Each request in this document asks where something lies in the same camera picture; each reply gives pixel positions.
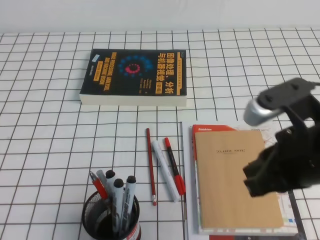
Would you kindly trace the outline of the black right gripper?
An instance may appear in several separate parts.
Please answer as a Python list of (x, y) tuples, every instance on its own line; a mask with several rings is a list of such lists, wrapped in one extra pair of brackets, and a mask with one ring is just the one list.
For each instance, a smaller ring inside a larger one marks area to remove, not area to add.
[(320, 183), (320, 103), (308, 95), (285, 113), (292, 126), (278, 132), (277, 143), (243, 168), (253, 198)]

